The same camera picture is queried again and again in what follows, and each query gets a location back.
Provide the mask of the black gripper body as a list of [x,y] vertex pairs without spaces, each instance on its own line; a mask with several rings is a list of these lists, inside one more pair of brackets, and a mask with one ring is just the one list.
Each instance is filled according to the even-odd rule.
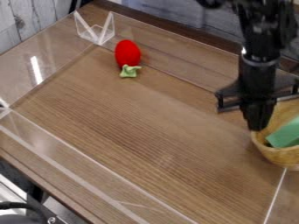
[[240,75],[215,92],[217,111],[247,104],[267,103],[299,95],[299,74],[277,72],[269,75]]

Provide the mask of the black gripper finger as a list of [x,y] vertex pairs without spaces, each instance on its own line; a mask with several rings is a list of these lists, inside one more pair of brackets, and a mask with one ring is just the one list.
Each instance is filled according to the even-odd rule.
[[249,130],[257,130],[259,128],[259,108],[257,105],[252,102],[243,101],[240,104],[240,110],[243,117],[247,120],[247,127]]
[[276,99],[269,99],[261,102],[259,106],[259,127],[257,127],[259,130],[267,127],[275,110],[275,106],[276,106]]

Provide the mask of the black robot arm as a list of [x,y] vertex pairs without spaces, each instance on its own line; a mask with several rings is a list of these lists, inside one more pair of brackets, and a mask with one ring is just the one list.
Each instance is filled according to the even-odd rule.
[[295,0],[195,0],[216,10],[231,4],[243,34],[237,79],[215,92],[217,111],[237,107],[252,131],[263,130],[276,102],[299,95],[299,79],[276,72],[281,51],[297,37]]

